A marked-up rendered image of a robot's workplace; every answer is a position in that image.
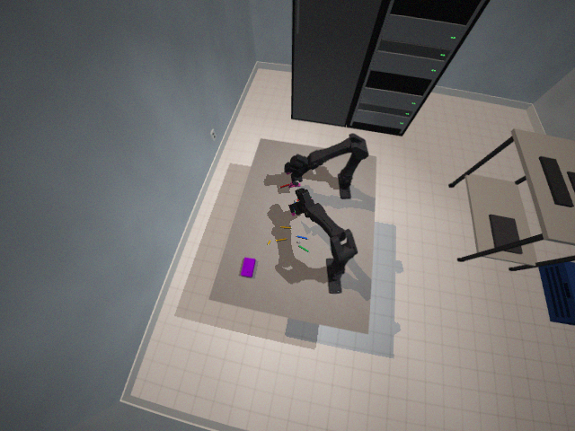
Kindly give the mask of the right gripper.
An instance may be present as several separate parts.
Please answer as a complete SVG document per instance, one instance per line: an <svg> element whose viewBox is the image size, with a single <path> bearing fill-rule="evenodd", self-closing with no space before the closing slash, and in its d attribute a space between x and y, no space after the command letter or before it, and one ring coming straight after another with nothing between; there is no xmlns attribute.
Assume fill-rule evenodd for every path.
<svg viewBox="0 0 575 431"><path fill-rule="evenodd" d="M300 169L299 169L299 170L300 170ZM300 170L300 171L301 171L301 170ZM301 171L301 172L302 172L302 171ZM292 172L290 172L290 173L292 173ZM287 173L287 175L289 175L290 173ZM304 172L302 172L302 173L303 173L302 175L305 174ZM296 178L296 177L294 177L294 175L293 175L293 173L292 173L292 174L291 174L291 180L292 180L292 181L291 181L291 183L289 184L288 187L289 187L289 188L300 187L300 186L301 186L300 183L298 183L298 182L296 182L296 181L298 180L299 182L302 182L302 181L303 181L302 175L301 175L300 177Z"/></svg>

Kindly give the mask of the purple rectangular block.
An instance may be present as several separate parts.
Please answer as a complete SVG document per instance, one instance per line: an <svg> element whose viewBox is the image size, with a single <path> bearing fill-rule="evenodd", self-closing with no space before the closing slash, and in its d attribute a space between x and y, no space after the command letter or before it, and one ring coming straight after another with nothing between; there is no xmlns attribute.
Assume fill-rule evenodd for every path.
<svg viewBox="0 0 575 431"><path fill-rule="evenodd" d="M255 261L255 259L244 258L241 276L252 277Z"/></svg>

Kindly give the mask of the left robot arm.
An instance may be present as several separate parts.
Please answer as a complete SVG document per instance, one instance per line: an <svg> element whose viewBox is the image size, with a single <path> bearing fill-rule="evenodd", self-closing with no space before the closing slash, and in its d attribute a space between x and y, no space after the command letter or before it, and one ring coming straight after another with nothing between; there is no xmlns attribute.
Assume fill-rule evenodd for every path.
<svg viewBox="0 0 575 431"><path fill-rule="evenodd" d="M326 260L329 292L330 294L339 294L341 293L341 275L345 273L345 266L348 260L358 254L358 249L352 232L350 229L344 230L336 225L331 218L328 217L323 207L319 203L314 203L314 200L311 199L307 189L297 189L296 196L298 200L300 200L300 202L296 203L297 208L303 210L306 218L309 217L313 222L319 224L330 237L333 258ZM340 242L344 241L346 238L347 242L341 245L337 236L340 239ZM339 264L344 260L344 264Z"/></svg>

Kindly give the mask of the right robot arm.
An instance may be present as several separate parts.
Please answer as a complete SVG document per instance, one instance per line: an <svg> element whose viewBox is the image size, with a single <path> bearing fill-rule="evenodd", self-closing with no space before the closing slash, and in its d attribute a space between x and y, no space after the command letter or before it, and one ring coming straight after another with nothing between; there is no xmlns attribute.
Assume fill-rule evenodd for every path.
<svg viewBox="0 0 575 431"><path fill-rule="evenodd" d="M306 173L310 169L316 169L318 166L323 165L323 163L326 163L328 160L347 153L351 153L351 157L345 169L343 168L343 170L341 170L341 172L338 174L338 180L341 199L351 199L349 185L351 185L353 173L361 160L368 157L366 140L354 133L349 134L349 138L338 143L337 145L313 151L307 157L300 154L292 156L290 163L287 162L285 164L284 171L285 173L290 173L296 170L293 172L293 175L294 177L298 178L302 175L302 172Z"/></svg>

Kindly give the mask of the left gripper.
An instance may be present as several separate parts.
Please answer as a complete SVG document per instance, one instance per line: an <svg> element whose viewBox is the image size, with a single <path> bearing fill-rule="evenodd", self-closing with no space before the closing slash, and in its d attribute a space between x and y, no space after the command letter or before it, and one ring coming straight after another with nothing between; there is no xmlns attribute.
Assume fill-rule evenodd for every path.
<svg viewBox="0 0 575 431"><path fill-rule="evenodd" d="M300 209L297 208L296 203L289 205L289 209L290 209L290 211L291 211L292 216L295 216L295 215L298 216L298 215L301 215L301 214L304 213L304 212L302 212L303 210L300 210ZM294 210L294 209L295 209L295 210ZM296 211L296 213L295 213L295 211Z"/></svg>

